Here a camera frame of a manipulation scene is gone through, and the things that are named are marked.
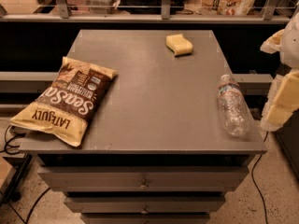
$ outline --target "wooden furniture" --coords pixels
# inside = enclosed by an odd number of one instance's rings
[[[191,55],[165,45],[179,33]],[[221,127],[217,87],[231,71],[211,31],[81,30],[68,56],[119,74],[80,147],[29,132],[20,151],[85,223],[207,223],[266,151],[252,116],[243,138]]]

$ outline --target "plastic bottle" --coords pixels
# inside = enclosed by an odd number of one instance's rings
[[[223,128],[240,137],[249,131],[249,114],[239,85],[230,75],[221,77],[218,103]]]

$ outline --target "floor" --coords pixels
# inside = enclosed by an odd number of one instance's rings
[[[5,113],[0,117],[0,149],[3,149],[4,133],[13,113]],[[299,180],[285,158],[274,135],[270,133],[265,141],[268,148],[266,154],[255,168],[254,176],[263,194],[269,224],[294,224],[299,217]],[[249,165],[251,173],[256,157]],[[48,188],[36,174],[38,164],[32,161],[25,177],[19,184],[21,199],[11,205],[26,219],[30,208],[38,196]],[[208,224],[261,224],[265,223],[263,203],[255,188],[251,175],[248,175],[234,192],[225,195],[227,202],[216,213],[211,214]],[[22,223],[8,204],[0,207],[1,224]],[[39,201],[30,217],[30,224],[82,224],[79,214],[73,214],[64,206],[64,195],[49,191]]]

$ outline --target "drawer knob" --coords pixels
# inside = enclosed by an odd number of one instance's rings
[[[148,214],[148,213],[149,213],[149,211],[147,210],[147,206],[145,205],[143,207],[143,210],[141,211],[141,214]]]
[[[142,184],[139,186],[139,188],[142,189],[142,190],[146,190],[146,189],[150,188],[150,186],[147,184],[147,180],[146,179],[142,180]]]

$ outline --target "table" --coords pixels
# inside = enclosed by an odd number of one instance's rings
[[[184,34],[175,57],[167,35]],[[80,147],[29,132],[20,151],[86,223],[207,223],[266,147],[252,116],[233,138],[217,87],[231,73],[212,31],[81,30],[68,57],[118,70]]]

